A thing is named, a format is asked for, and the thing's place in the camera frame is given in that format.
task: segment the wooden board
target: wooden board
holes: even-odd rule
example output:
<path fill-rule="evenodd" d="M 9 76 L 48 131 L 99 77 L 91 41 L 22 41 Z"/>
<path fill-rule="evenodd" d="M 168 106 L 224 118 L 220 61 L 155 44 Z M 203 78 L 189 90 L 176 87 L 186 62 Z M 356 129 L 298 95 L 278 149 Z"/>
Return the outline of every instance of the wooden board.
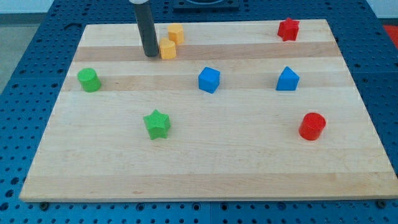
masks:
<path fill-rule="evenodd" d="M 136 25 L 87 26 L 22 189 L 27 202 L 394 198 L 398 180 L 325 20 L 184 24 L 173 60 L 144 56 Z M 167 24 L 157 24 L 160 37 Z M 297 91 L 275 91 L 285 66 Z M 221 71 L 215 94 L 198 89 Z M 100 91 L 76 78 L 94 68 Z M 170 115 L 151 141 L 142 117 Z M 317 111 L 317 141 L 298 133 Z"/>

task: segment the plastic block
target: plastic block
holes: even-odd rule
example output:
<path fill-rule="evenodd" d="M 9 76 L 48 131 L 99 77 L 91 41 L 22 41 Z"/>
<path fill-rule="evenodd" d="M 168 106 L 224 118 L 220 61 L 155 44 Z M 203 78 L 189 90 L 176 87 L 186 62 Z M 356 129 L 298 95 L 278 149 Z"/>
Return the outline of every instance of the plastic block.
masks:
<path fill-rule="evenodd" d="M 184 42 L 184 29 L 181 24 L 173 23 L 167 27 L 169 39 L 174 41 L 176 45 Z"/>
<path fill-rule="evenodd" d="M 152 114 L 144 117 L 144 122 L 151 140 L 156 138 L 167 138 L 167 132 L 171 127 L 170 119 L 167 114 L 162 114 L 154 110 Z"/>
<path fill-rule="evenodd" d="M 326 120 L 318 113 L 308 113 L 304 116 L 298 132 L 301 137 L 309 141 L 314 141 L 319 138 L 323 128 L 326 126 Z"/>
<path fill-rule="evenodd" d="M 296 40 L 297 33 L 299 32 L 300 21 L 294 21 L 291 18 L 287 18 L 285 21 L 280 22 L 278 36 L 282 38 L 283 41 L 286 40 Z"/>
<path fill-rule="evenodd" d="M 97 73 L 92 68 L 84 68 L 77 74 L 77 79 L 84 91 L 91 93 L 101 88 L 101 82 L 97 77 Z"/>
<path fill-rule="evenodd" d="M 214 93 L 219 85 L 219 71 L 209 67 L 205 67 L 205 69 L 203 69 L 203 71 L 201 71 L 201 73 L 199 74 L 199 89 L 208 93 Z"/>
<path fill-rule="evenodd" d="M 293 72 L 289 67 L 285 67 L 282 74 L 280 74 L 278 79 L 278 84 L 276 90 L 278 91 L 294 91 L 297 88 L 300 77 Z"/>
<path fill-rule="evenodd" d="M 164 37 L 160 40 L 160 56 L 162 59 L 173 59 L 177 56 L 177 50 L 175 49 L 175 43 L 168 38 Z"/>

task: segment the yellow block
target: yellow block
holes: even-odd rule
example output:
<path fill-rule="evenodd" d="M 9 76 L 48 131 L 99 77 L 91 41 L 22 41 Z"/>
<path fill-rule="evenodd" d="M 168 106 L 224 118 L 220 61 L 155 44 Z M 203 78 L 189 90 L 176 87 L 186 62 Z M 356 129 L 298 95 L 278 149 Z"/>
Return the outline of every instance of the yellow block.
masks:
<path fill-rule="evenodd" d="M 181 24 L 171 24 L 167 27 L 169 39 L 174 41 L 176 45 L 184 42 L 184 29 Z"/>
<path fill-rule="evenodd" d="M 162 59 L 173 59 L 177 56 L 177 51 L 175 49 L 175 43 L 171 40 L 163 37 L 159 42 L 160 56 Z"/>

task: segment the red star block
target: red star block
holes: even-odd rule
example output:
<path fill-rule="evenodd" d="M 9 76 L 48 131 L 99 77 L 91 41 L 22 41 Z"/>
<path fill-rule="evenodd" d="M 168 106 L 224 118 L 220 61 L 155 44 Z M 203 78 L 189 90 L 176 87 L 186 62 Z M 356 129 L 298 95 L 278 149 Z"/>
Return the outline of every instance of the red star block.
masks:
<path fill-rule="evenodd" d="M 291 18 L 287 18 L 285 21 L 280 22 L 278 36 L 281 37 L 283 41 L 296 40 L 297 33 L 299 32 L 299 22 L 300 21 L 294 21 Z"/>

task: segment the blue pegboard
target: blue pegboard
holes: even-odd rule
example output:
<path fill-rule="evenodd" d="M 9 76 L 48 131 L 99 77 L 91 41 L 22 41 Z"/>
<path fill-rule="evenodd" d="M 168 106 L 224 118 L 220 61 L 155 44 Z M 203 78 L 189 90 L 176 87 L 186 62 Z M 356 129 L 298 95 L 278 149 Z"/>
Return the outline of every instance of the blue pegboard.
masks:
<path fill-rule="evenodd" d="M 398 171 L 398 51 L 364 0 L 241 0 L 239 10 L 173 12 L 157 22 L 327 19 Z M 87 24 L 134 22 L 128 0 L 55 0 L 0 96 L 0 223 L 398 223 L 398 200 L 333 202 L 38 203 L 18 199 Z"/>

